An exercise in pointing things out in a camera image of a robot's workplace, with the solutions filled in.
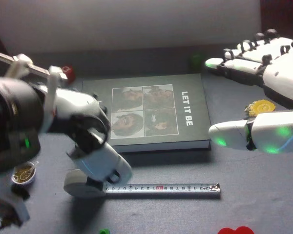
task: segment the book cover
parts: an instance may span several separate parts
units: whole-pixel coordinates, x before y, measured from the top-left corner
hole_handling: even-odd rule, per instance
[[[208,148],[210,119],[200,74],[83,82],[108,109],[119,152]]]

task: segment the white cup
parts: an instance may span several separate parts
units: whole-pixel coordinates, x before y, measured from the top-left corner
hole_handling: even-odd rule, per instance
[[[12,174],[12,177],[11,177],[13,183],[18,184],[18,185],[27,185],[27,184],[30,184],[31,182],[34,181],[34,178],[35,178],[35,175],[36,175],[36,168],[34,169],[34,172],[32,172],[32,176],[30,177],[30,179],[27,180],[27,181],[25,181],[25,182],[21,182],[21,183],[19,183],[19,182],[17,182],[17,181],[15,180],[15,178],[14,178],[14,174],[15,174],[17,171],[19,171],[20,169],[23,169],[23,168],[25,168],[25,167],[28,167],[28,166],[32,167],[32,166],[34,166],[34,164],[33,164],[32,162],[25,162],[25,163],[23,163],[23,164],[21,164],[21,165],[19,165],[19,166],[17,166],[17,167],[14,168],[14,170],[13,170],[13,174]]]

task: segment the table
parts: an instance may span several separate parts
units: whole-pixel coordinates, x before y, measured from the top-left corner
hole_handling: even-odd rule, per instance
[[[264,99],[258,87],[202,74],[211,123],[245,117],[245,106]],[[81,90],[82,80],[75,86]],[[293,153],[269,155],[221,148],[211,151],[125,156],[132,183],[220,183],[220,199],[78,200],[63,190],[75,169],[65,152],[73,142],[41,136],[37,178],[26,202],[31,220],[14,234],[217,234],[223,227],[248,226],[256,234],[293,234]]]

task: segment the measuring tape blade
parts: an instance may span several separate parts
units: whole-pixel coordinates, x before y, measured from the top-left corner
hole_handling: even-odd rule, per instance
[[[209,194],[219,195],[219,184],[127,184],[124,186],[105,185],[103,191],[111,194]]]

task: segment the photo grid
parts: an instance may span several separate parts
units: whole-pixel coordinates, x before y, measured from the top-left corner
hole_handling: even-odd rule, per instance
[[[113,88],[111,139],[177,134],[172,84]]]

